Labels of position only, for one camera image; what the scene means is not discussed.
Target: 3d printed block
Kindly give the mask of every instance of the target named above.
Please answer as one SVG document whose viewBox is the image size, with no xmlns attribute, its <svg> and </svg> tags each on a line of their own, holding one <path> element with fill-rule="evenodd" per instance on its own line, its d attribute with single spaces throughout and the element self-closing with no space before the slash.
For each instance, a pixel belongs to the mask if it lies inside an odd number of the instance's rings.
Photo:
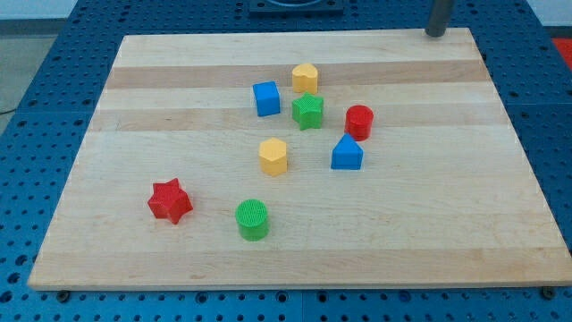
<svg viewBox="0 0 572 322">
<path fill-rule="evenodd" d="M 257 102 L 258 116 L 280 113 L 280 94 L 275 81 L 267 81 L 252 85 Z"/>
<path fill-rule="evenodd" d="M 364 157 L 364 150 L 349 134 L 344 134 L 332 151 L 333 170 L 359 170 Z"/>
<path fill-rule="evenodd" d="M 324 98 L 309 93 L 292 101 L 292 119 L 298 122 L 300 130 L 320 129 L 324 113 Z"/>
<path fill-rule="evenodd" d="M 296 93 L 318 92 L 318 70 L 312 64 L 300 64 L 292 70 L 292 89 Z"/>
<path fill-rule="evenodd" d="M 374 112 L 367 106 L 352 106 L 346 112 L 345 132 L 356 141 L 369 138 L 374 122 Z"/>
<path fill-rule="evenodd" d="M 282 140 L 271 138 L 260 143 L 258 149 L 260 169 L 265 174 L 276 176 L 288 170 L 287 144 Z"/>
<path fill-rule="evenodd" d="M 189 195 L 181 189 L 177 178 L 167 183 L 153 183 L 153 196 L 147 203 L 157 219 L 169 219 L 175 225 L 193 209 Z"/>
<path fill-rule="evenodd" d="M 268 234 L 268 211 L 265 204 L 256 199 L 242 201 L 236 208 L 239 233 L 247 241 L 255 242 Z"/>
</svg>

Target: blue block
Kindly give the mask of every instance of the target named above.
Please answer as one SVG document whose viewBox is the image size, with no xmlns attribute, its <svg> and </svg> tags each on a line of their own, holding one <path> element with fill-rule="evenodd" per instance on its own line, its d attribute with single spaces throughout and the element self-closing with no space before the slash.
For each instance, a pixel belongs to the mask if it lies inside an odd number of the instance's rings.
<svg viewBox="0 0 572 322">
<path fill-rule="evenodd" d="M 364 157 L 364 150 L 349 134 L 344 134 L 332 151 L 333 170 L 359 170 Z"/>
<path fill-rule="evenodd" d="M 267 81 L 252 85 L 254 98 L 257 101 L 258 116 L 280 113 L 280 94 L 275 81 Z"/>
</svg>

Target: red cylinder block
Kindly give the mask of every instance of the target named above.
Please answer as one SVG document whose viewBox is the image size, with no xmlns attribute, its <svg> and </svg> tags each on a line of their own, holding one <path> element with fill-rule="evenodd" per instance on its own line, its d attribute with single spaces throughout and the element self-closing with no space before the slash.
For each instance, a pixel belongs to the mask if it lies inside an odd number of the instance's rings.
<svg viewBox="0 0 572 322">
<path fill-rule="evenodd" d="M 345 132 L 356 141 L 369 138 L 374 122 L 374 112 L 367 106 L 352 106 L 346 112 Z"/>
</svg>

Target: yellow hexagon block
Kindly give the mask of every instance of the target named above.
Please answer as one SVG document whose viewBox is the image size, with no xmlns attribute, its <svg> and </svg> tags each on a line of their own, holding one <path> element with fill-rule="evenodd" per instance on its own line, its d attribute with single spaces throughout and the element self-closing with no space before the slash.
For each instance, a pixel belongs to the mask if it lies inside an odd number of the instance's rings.
<svg viewBox="0 0 572 322">
<path fill-rule="evenodd" d="M 318 92 L 318 70 L 312 64 L 300 64 L 292 70 L 292 89 L 296 93 Z"/>
<path fill-rule="evenodd" d="M 262 172 L 271 176 L 285 173 L 288 170 L 286 148 L 286 142 L 276 138 L 261 142 L 258 149 L 258 159 Z"/>
</svg>

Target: blue pegboard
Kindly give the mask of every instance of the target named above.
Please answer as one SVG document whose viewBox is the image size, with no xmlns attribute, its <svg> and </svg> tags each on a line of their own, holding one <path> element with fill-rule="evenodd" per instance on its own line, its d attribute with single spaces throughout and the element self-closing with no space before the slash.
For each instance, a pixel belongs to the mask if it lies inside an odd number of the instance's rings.
<svg viewBox="0 0 572 322">
<path fill-rule="evenodd" d="M 249 17 L 246 1 L 79 0 L 0 139 L 0 321 L 572 320 L 572 288 L 272 292 L 34 292 L 26 280 L 122 37 L 423 28 L 430 2 L 347 0 L 343 15 Z M 522 0 L 457 1 L 568 247 L 572 83 Z"/>
</svg>

